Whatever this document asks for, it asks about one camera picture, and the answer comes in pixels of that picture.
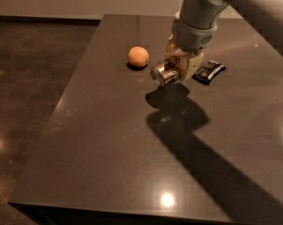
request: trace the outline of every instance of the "dark gray table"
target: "dark gray table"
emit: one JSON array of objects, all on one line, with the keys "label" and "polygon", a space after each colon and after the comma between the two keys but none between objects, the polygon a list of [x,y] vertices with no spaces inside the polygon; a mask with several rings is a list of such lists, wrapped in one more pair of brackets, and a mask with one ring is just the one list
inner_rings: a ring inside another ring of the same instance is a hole
[{"label": "dark gray table", "polygon": [[[190,79],[156,90],[149,69],[171,23],[104,16],[11,204],[40,222],[56,207],[108,213],[116,224],[147,216],[283,225],[283,58],[246,22],[220,20],[205,60],[228,69],[209,86]],[[134,45],[151,56],[142,71],[127,67]],[[72,223],[66,217],[52,220]]]}]

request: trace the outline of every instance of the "floor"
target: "floor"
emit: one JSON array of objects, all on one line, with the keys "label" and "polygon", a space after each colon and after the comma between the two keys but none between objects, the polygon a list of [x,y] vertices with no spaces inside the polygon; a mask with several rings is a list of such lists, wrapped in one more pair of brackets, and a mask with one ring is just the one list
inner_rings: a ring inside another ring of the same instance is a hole
[{"label": "floor", "polygon": [[0,22],[0,224],[35,224],[7,200],[96,28]]}]

